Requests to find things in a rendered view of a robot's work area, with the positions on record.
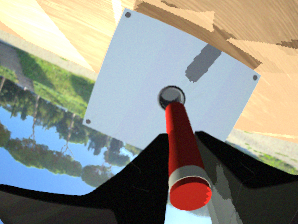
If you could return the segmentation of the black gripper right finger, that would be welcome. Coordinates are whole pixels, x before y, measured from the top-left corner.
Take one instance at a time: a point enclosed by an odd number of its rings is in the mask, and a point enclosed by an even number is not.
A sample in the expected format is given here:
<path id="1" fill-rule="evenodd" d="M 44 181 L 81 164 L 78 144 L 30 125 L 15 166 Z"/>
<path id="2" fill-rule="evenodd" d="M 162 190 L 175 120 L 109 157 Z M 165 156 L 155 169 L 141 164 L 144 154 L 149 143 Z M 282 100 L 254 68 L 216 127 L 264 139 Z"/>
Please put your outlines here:
<path id="1" fill-rule="evenodd" d="M 298 224 L 298 175 L 194 131 L 212 196 L 212 224 Z"/>

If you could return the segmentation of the red cylindrical peg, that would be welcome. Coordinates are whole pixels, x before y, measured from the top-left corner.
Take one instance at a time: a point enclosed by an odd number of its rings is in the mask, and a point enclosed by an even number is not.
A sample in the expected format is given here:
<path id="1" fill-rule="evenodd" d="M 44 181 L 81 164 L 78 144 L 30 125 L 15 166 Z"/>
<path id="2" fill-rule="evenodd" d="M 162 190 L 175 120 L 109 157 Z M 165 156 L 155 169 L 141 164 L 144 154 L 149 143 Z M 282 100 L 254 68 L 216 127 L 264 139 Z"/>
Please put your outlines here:
<path id="1" fill-rule="evenodd" d="M 212 190 L 188 113 L 181 103 L 165 109 L 169 139 L 169 196 L 174 208 L 194 210 L 208 204 Z"/>

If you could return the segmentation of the grey sloped panel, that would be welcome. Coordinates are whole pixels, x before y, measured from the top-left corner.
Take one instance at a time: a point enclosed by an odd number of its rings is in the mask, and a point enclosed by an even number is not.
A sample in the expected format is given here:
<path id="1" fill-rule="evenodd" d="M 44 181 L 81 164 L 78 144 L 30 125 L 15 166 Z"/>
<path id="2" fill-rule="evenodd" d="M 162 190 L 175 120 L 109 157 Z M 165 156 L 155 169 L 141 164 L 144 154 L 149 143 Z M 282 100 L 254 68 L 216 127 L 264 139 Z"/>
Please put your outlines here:
<path id="1" fill-rule="evenodd" d="M 145 149 L 181 103 L 193 131 L 225 143 L 261 75 L 188 32 L 124 8 L 82 124 Z"/>

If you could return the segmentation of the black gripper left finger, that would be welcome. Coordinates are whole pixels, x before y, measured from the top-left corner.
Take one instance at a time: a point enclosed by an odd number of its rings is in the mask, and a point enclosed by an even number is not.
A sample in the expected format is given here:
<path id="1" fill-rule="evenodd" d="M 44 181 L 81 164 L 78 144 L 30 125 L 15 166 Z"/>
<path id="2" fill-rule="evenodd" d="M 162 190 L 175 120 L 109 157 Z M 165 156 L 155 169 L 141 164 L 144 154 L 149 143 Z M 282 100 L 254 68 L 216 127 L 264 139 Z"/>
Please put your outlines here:
<path id="1" fill-rule="evenodd" d="M 92 192 L 60 194 L 0 184 L 3 224 L 165 224 L 168 133 Z"/>

